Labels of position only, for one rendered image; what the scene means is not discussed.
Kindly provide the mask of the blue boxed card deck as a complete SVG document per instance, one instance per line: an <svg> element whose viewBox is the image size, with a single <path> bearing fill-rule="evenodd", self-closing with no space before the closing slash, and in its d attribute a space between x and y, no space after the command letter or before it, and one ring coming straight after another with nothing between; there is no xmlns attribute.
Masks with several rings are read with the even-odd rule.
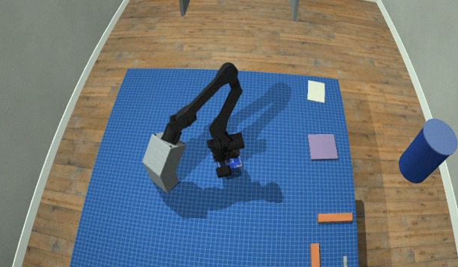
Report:
<svg viewBox="0 0 458 267"><path fill-rule="evenodd" d="M235 171L235 170L243 168L240 157L238 157L237 159L229 159L227 161L225 160L225 163L226 165L230 166L231 171ZM218 162L218 166L221 167L219 162Z"/></svg>

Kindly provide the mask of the blue work mat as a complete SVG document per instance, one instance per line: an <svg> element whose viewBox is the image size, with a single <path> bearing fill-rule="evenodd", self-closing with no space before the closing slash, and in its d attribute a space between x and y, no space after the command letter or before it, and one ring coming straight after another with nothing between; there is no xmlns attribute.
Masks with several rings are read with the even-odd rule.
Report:
<svg viewBox="0 0 458 267"><path fill-rule="evenodd" d="M219 70L127 69L92 170L69 267L359 267L356 203L338 79L238 71L243 90L226 126L242 133L243 168L217 177L209 126L222 86L182 129L179 182L166 193L143 164L152 134ZM308 80L324 103L307 100ZM310 159L308 134L334 134L338 159ZM352 213L352 222L318 214Z"/></svg>

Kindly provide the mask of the lavender flat square tile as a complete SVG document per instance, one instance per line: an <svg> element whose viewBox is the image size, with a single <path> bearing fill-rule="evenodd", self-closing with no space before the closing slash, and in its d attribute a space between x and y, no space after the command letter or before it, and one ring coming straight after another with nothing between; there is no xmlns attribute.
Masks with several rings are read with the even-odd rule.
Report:
<svg viewBox="0 0 458 267"><path fill-rule="evenodd" d="M310 159L338 159L334 134L308 134Z"/></svg>

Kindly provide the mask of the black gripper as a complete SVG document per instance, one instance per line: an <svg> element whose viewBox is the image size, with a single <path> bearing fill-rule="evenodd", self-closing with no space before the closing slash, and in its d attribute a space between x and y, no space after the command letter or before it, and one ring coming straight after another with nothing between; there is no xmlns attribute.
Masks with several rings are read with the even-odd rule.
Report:
<svg viewBox="0 0 458 267"><path fill-rule="evenodd" d="M211 150L211 152L213 152L212 148L210 148L210 150ZM213 153L212 153L212 155L213 155ZM217 177L218 178L231 176L231 174L232 174L230 166L226 165L226 163L225 163L226 155L227 155L226 151L221 155L217 155L217 154L214 153L214 156L215 156L215 158L213 156L214 161L215 162L219 162L220 165L221 165L221 167L216 168L216 173L217 173Z"/></svg>

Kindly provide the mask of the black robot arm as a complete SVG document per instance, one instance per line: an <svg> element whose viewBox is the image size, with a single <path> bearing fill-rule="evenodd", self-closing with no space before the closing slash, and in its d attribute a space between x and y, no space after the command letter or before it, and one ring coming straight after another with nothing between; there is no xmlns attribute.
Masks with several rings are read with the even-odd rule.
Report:
<svg viewBox="0 0 458 267"><path fill-rule="evenodd" d="M208 148L212 148L213 152L217 155L221 155L226 151L226 160L229 160L229 158L237 159L240 155L239 149L244 148L242 133L234 133L228 136L226 126L243 91L238 80L238 69L231 62L226 62L221 66L215 78L190 104L181 108L177 112L177 115L174 114L169 117L169 122L161 139L176 145L180 139L182 129L188 126L191 127L192 123L197 120L196 113L222 86L228 83L231 90L220 113L209 126L209 131L213 139L207 140L207 145ZM174 122L173 120L177 121Z"/></svg>

